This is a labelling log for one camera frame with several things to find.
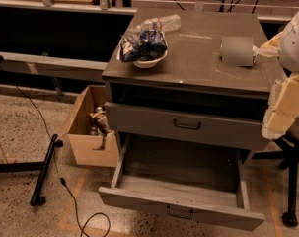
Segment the gray metal cabinet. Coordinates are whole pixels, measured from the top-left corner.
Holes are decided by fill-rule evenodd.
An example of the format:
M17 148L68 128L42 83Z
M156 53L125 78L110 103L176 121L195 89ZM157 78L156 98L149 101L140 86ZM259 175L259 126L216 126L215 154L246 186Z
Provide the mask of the gray metal cabinet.
M126 34L172 13L138 10ZM162 62L141 70L115 52L103 73L120 157L100 195L107 205L252 231L264 215L250 210L242 159L268 144L262 118L272 83L284 75L276 59L258 57L252 69L221 64L222 36L266 40L255 16L177 13L182 28L166 33Z

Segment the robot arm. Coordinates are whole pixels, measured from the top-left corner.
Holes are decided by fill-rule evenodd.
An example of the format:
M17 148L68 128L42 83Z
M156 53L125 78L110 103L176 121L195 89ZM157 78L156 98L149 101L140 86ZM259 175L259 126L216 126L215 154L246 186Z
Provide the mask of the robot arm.
M279 43L279 62L292 72L299 72L299 11L285 27Z
M262 127L262 136L268 139L284 135L299 117L299 12L282 33L278 56L280 64L293 73L272 87Z

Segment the gray countertop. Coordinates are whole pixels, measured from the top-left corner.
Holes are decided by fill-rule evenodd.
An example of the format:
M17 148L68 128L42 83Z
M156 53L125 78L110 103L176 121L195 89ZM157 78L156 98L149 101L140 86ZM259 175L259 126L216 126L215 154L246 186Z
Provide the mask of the gray countertop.
M257 57L253 67L224 65L220 57L222 37L252 37L260 47L267 41L259 20L251 14L212 13L165 9L139 9L125 36L148 18L179 14L182 26L166 32L168 55L155 67L137 68L116 59L117 49L103 73L106 81L211 91L228 95L267 98L275 79L285 78L276 58Z

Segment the white bowl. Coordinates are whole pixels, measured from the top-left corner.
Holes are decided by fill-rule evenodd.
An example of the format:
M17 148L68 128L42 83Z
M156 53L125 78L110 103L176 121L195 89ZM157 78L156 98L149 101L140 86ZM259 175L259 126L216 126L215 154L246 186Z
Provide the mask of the white bowl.
M149 60L149 61L134 61L133 64L136 67L142 68L142 69L147 69L147 68L151 68L154 67L160 60L163 60L166 56L167 56L168 52L165 51L165 53L157 59L154 60Z

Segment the open cardboard box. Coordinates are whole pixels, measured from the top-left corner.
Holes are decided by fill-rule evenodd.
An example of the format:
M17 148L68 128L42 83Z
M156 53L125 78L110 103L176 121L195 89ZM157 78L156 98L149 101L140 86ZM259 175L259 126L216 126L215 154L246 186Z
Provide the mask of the open cardboard box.
M76 99L63 131L68 133L74 157L79 165L116 167L118 147L115 136L107 137L105 149L101 136L89 135L92 113L106 101L105 86L88 86Z

